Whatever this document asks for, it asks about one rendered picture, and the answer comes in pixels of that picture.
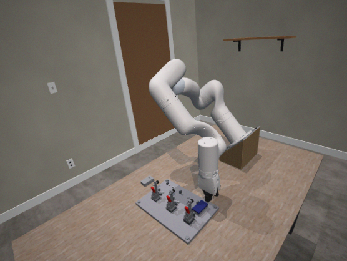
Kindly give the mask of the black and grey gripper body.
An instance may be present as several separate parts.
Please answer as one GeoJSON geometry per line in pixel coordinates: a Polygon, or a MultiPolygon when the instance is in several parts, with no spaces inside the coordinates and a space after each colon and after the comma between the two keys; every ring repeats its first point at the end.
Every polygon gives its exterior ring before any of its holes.
{"type": "Polygon", "coordinates": [[[213,177],[204,177],[198,173],[198,187],[212,195],[216,195],[217,188],[220,190],[220,178],[216,173],[213,177]]]}

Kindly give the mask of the blue flat plate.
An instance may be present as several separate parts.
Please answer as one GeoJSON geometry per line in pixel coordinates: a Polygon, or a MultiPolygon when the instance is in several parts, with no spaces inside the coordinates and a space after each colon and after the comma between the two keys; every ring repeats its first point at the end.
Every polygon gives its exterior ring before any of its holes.
{"type": "Polygon", "coordinates": [[[198,216],[208,207],[208,203],[201,200],[195,207],[192,208],[198,216]]]}

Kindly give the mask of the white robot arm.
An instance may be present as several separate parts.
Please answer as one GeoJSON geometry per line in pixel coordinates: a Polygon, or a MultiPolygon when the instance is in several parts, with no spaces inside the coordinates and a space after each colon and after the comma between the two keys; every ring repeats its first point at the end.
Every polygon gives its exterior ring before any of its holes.
{"type": "Polygon", "coordinates": [[[183,61],[172,59],[150,80],[149,92],[181,135],[196,134],[202,137],[198,140],[199,173],[204,177],[213,177],[219,173],[220,156],[252,131],[247,134],[226,107],[224,89],[219,81],[211,80],[200,89],[195,81],[183,77],[185,72],[183,61]],[[176,96],[180,94],[189,97],[198,110],[206,108],[215,100],[210,115],[230,142],[228,146],[211,125],[197,121],[190,115],[176,96]]]}

